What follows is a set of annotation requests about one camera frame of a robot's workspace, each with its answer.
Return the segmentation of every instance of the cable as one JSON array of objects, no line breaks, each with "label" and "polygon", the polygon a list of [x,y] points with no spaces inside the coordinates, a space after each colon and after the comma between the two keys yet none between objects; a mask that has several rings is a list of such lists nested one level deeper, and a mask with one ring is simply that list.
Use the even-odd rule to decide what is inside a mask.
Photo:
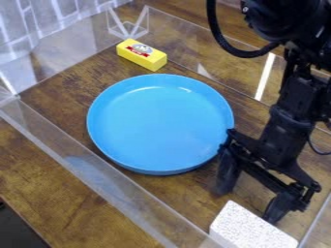
[{"label": "cable", "polygon": [[306,140],[308,140],[308,144],[309,144],[310,150],[312,150],[317,155],[321,155],[321,156],[331,155],[331,151],[329,151],[329,152],[321,152],[321,151],[318,151],[318,150],[314,148],[314,146],[313,146],[313,144],[312,144],[312,142],[310,142],[310,137],[309,137],[309,136],[308,136]]},{"label": "cable", "polygon": [[248,51],[248,50],[237,49],[228,43],[218,26],[217,15],[216,15],[216,0],[206,0],[206,16],[208,16],[209,27],[214,40],[217,41],[221,48],[233,56],[240,58],[254,58],[265,55],[272,49],[274,49],[278,46],[278,43],[269,43],[258,50]]}]

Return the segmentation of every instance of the yellow box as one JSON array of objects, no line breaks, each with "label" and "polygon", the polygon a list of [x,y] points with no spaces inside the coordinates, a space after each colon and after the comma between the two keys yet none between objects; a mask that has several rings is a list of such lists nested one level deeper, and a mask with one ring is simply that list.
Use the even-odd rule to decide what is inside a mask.
[{"label": "yellow box", "polygon": [[157,71],[166,64],[166,54],[133,39],[115,46],[117,55],[150,71]]}]

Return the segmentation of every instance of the white block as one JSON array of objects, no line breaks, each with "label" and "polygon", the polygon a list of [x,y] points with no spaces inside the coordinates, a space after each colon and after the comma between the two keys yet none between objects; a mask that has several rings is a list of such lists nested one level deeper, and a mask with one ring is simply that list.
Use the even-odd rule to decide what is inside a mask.
[{"label": "white block", "polygon": [[297,240],[228,201],[217,215],[209,234],[225,248],[294,248]]}]

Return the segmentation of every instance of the dark wood tabletop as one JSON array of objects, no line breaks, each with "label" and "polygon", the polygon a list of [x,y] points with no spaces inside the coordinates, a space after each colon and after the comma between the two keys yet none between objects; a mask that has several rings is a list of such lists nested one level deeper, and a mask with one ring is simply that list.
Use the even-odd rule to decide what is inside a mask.
[{"label": "dark wood tabletop", "polygon": [[[144,2],[206,27],[204,1]],[[248,30],[237,11],[222,7],[220,15],[224,15],[222,26],[230,37],[257,47],[265,43]],[[253,138],[258,136],[269,117],[266,105],[173,62],[168,62],[157,73],[196,78],[210,85],[228,100],[236,129]],[[118,57],[114,47],[110,47],[23,91],[19,98],[81,144],[107,160],[87,136],[86,111],[98,94],[114,82],[144,74],[150,74],[150,71]],[[242,85],[244,78],[246,76],[242,75],[240,81]],[[320,148],[331,148],[329,136],[322,131],[314,130],[312,138],[318,141]],[[0,155],[0,196],[50,246],[160,246],[119,211],[2,120]],[[328,157],[314,155],[305,147],[300,164],[320,182],[322,191],[313,197],[309,209],[304,213],[290,212],[277,224],[297,239],[302,237],[329,192],[329,162]],[[238,179],[233,193],[222,197],[216,196],[213,188],[217,160],[197,170],[173,176],[142,175],[114,167],[205,232],[228,200],[261,215],[272,198],[272,193],[245,174]]]}]

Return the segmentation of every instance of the blue plastic plate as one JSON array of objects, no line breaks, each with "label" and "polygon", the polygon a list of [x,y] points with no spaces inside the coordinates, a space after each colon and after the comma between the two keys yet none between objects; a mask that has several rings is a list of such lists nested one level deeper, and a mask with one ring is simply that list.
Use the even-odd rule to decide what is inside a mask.
[{"label": "blue plastic plate", "polygon": [[206,84],[153,74],[106,88],[90,105],[86,125],[115,164],[168,175],[194,169],[216,155],[233,120],[225,99]]}]

